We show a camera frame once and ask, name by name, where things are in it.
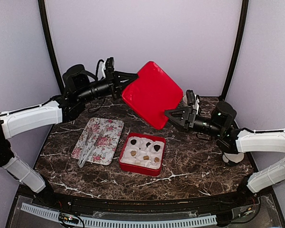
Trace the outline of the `red box with paper cups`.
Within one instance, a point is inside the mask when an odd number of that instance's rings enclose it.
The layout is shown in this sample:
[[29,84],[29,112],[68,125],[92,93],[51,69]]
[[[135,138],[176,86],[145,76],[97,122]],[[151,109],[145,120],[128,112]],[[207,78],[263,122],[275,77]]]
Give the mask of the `red box with paper cups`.
[[[131,144],[131,140],[137,141],[136,145]],[[146,147],[146,143],[150,142],[151,145]],[[156,152],[153,148],[154,145],[160,145],[161,148]],[[162,160],[166,147],[166,140],[163,137],[130,133],[123,145],[119,165],[121,170],[143,174],[147,176],[159,176],[162,170]],[[131,151],[136,151],[136,155],[132,156]],[[148,160],[144,160],[144,156],[149,156]],[[154,162],[154,158],[158,157],[159,162]],[[135,161],[141,161],[140,165],[135,165]]]

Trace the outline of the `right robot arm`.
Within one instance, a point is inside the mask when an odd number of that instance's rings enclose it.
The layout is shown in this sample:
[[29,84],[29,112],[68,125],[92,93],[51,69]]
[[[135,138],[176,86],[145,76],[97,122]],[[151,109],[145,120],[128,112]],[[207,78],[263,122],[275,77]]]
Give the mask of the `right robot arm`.
[[[188,106],[166,110],[172,125],[183,131],[194,131],[216,138],[225,163],[237,164],[246,152],[285,153],[285,128],[256,131],[233,126],[237,112],[224,101],[219,101],[210,118],[202,117],[190,102]],[[251,194],[285,180],[285,157],[273,165],[245,176],[233,195],[233,202],[243,206]]]

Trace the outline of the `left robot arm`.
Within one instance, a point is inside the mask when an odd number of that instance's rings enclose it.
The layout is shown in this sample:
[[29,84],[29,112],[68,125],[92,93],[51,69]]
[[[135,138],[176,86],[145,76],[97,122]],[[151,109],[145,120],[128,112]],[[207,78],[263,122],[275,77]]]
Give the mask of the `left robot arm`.
[[85,70],[84,65],[74,65],[63,74],[62,95],[35,106],[0,112],[0,167],[39,194],[39,200],[47,207],[57,204],[57,195],[51,192],[44,177],[11,150],[9,139],[43,126],[70,122],[85,110],[87,103],[107,96],[118,99],[123,90],[138,79],[137,74],[116,71],[113,58],[103,64],[102,72],[103,78],[98,79]]

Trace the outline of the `red box lid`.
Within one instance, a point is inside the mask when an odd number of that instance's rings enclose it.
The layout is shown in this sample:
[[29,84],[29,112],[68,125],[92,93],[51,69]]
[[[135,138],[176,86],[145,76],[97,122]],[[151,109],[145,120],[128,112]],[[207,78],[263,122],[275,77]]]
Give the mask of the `red box lid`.
[[122,99],[146,123],[160,130],[168,121],[164,111],[178,106],[183,90],[153,61],[137,74],[138,79],[122,92]]

